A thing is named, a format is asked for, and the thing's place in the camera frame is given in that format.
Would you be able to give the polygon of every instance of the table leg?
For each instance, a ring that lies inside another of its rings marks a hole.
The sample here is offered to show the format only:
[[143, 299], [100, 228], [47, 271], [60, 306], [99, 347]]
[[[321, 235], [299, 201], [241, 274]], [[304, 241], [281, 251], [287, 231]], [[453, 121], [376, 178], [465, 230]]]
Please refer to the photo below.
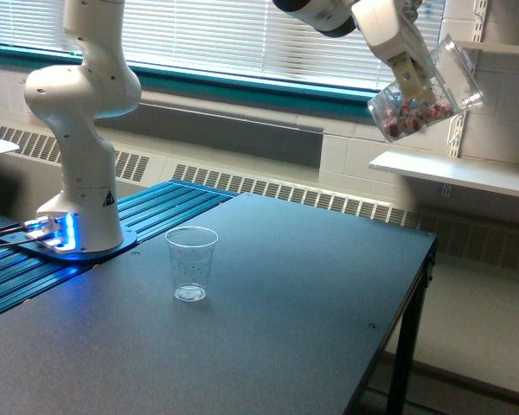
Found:
[[413, 352], [417, 342], [417, 334], [421, 320], [421, 311], [425, 300], [425, 291], [429, 279], [430, 265], [426, 264], [422, 272], [421, 281], [404, 311], [398, 348], [396, 349], [396, 360], [394, 362], [394, 373], [390, 393], [388, 394], [387, 415], [400, 415], [404, 407], [407, 392], [407, 381], [413, 362]]

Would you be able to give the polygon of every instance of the power cord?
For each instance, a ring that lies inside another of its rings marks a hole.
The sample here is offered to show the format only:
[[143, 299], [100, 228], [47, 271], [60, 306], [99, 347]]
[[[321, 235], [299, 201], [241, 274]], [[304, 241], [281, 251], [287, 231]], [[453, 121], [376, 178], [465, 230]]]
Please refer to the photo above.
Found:
[[40, 238], [20, 240], [19, 242], [9, 242], [6, 244], [0, 244], [0, 248], [5, 248], [8, 246], [18, 246], [18, 245], [23, 245], [23, 244], [29, 244], [31, 242], [38, 242], [40, 240], [52, 239], [54, 236], [55, 235], [53, 235], [53, 234], [48, 234], [48, 235], [43, 235]]
[[2, 229], [2, 230], [0, 230], [0, 237], [4, 236], [4, 235], [9, 235], [10, 233], [22, 232], [24, 230], [25, 230], [25, 227], [22, 225], [19, 225], [17, 227], [9, 227], [8, 229]]

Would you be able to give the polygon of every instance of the plastic cup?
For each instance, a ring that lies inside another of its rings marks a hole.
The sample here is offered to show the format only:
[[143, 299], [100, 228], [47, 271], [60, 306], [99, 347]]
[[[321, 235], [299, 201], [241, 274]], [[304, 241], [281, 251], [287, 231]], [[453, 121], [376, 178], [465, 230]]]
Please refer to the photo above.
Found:
[[173, 295], [194, 302], [206, 296], [217, 233], [206, 227], [176, 227], [165, 234], [171, 260]]
[[395, 82], [368, 103], [379, 130], [389, 142], [484, 105], [483, 93], [450, 36], [431, 52], [431, 57], [436, 75], [423, 86], [423, 96], [404, 100]]

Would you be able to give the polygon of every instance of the window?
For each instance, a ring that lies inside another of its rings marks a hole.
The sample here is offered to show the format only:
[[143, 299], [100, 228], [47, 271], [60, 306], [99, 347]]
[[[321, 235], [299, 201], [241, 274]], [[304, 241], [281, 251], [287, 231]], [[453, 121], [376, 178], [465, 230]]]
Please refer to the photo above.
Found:
[[[0, 0], [0, 44], [69, 51], [63, 1]], [[436, 47], [445, 0], [426, 0], [417, 26]], [[355, 31], [326, 38], [272, 0], [126, 0], [125, 56], [131, 62], [382, 89], [393, 80]]]

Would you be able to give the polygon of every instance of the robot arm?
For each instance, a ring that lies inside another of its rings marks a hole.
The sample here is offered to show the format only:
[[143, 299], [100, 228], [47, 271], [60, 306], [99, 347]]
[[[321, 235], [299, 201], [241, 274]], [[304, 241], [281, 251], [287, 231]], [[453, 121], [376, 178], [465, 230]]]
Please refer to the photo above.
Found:
[[423, 0], [273, 0], [318, 32], [341, 37], [356, 25], [375, 56], [390, 66], [405, 99], [419, 97], [434, 65], [413, 22]]
[[123, 242], [115, 189], [115, 151], [94, 127], [96, 118], [132, 111], [140, 83], [121, 47], [125, 0], [66, 0], [64, 28], [83, 53], [80, 66], [53, 66], [27, 78], [25, 99], [54, 133], [61, 150], [61, 192], [38, 209], [55, 218], [58, 253], [106, 251]]

